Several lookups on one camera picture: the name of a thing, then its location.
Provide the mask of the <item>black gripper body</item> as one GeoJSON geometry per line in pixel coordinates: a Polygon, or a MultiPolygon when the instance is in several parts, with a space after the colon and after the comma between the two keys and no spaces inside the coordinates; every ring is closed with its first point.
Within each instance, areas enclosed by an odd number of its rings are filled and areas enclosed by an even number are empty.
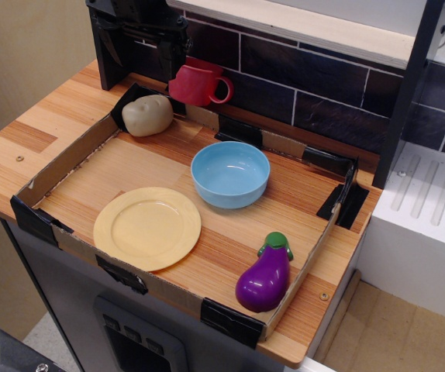
{"type": "Polygon", "coordinates": [[[98,17],[120,27],[117,37],[158,43],[164,33],[187,33],[188,21],[165,1],[86,1],[98,17]]]}

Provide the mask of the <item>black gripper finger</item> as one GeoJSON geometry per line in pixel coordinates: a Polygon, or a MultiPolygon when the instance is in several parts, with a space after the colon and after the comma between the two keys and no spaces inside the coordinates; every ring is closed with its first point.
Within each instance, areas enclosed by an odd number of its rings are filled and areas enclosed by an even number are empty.
{"type": "Polygon", "coordinates": [[[180,68],[185,64],[190,49],[190,37],[187,33],[164,33],[157,43],[159,60],[166,79],[175,79],[180,68]]]}
{"type": "Polygon", "coordinates": [[[107,51],[111,55],[112,59],[118,65],[122,65],[121,58],[115,47],[115,37],[117,35],[117,32],[120,31],[120,27],[117,24],[109,22],[108,20],[101,17],[97,18],[97,26],[100,38],[104,43],[107,51]]]}

